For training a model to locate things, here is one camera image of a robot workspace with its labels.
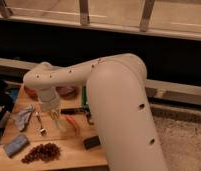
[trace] wooden table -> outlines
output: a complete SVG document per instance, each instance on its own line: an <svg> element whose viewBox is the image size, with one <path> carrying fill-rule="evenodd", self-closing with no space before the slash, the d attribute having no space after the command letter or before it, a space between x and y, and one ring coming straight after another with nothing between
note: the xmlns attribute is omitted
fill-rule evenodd
<svg viewBox="0 0 201 171"><path fill-rule="evenodd" d="M61 106L63 108L81 106L80 96L81 93L79 93L76 99L63 101ZM83 146L83 140L85 138L96 135L94 127L87 124L86 117L83 114L73 116L80 127L80 135L77 136L73 126L65 120L64 115L61 117L64 119L67 125L66 133L60 132L56 128L55 123L51 117L47 113L40 111L43 126L47 131L47 135L42 137L39 132L40 125L35 114L33 113L27 129L22 132L28 137L30 145L15 155L13 158L7 157L3 150L3 146L20 134L16 125L14 124L13 116L20 109L23 109L30 104L32 104L37 111L40 111L38 102L30 99L22 86L19 91L13 112L6 125L4 135L0 142L0 170L52 170L107 165L105 154L100 146L89 150L85 150ZM41 143L46 144L49 142L55 143L60 147L61 156L59 160L54 160L49 163L44 163L43 161L35 161L30 164L23 164L21 162L21 159L29 152L32 147L35 147Z"/></svg>

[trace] black object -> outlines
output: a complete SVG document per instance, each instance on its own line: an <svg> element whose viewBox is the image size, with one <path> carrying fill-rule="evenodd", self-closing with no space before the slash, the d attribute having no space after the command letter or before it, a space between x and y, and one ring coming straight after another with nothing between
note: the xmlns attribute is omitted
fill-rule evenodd
<svg viewBox="0 0 201 171"><path fill-rule="evenodd" d="M83 141L84 147L88 150L92 147L100 145L100 139L98 136L87 138Z"/></svg>
<svg viewBox="0 0 201 171"><path fill-rule="evenodd" d="M9 144L4 146L4 150L8 157L12 157L14 154L21 151L26 145L29 144L29 140L23 134L18 135L14 140L12 140Z"/></svg>

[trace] red grapes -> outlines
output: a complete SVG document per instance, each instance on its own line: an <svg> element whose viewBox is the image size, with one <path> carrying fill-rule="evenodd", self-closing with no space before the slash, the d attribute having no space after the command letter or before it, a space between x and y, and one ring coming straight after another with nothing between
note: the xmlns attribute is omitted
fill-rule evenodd
<svg viewBox="0 0 201 171"><path fill-rule="evenodd" d="M60 149L54 143L40 144L30 150L30 152L21 161L23 163L31 163L35 160L42 160L49 162L54 159L58 159L60 156Z"/></svg>

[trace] screw hole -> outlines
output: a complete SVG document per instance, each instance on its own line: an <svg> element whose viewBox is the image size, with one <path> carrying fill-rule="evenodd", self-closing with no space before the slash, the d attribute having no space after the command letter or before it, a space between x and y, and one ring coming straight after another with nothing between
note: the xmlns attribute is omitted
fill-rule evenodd
<svg viewBox="0 0 201 171"><path fill-rule="evenodd" d="M139 110L142 110L144 107L145 107L145 104L140 104L140 105L138 106L138 109L139 109Z"/></svg>
<svg viewBox="0 0 201 171"><path fill-rule="evenodd" d="M155 143L155 139L153 138L150 142L149 145L153 145Z"/></svg>

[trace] railing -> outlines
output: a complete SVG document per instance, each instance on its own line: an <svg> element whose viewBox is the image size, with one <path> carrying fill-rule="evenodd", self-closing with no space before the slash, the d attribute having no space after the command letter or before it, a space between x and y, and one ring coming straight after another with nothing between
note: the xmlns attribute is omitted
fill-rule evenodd
<svg viewBox="0 0 201 171"><path fill-rule="evenodd" d="M201 0L0 0L0 19L201 40Z"/></svg>

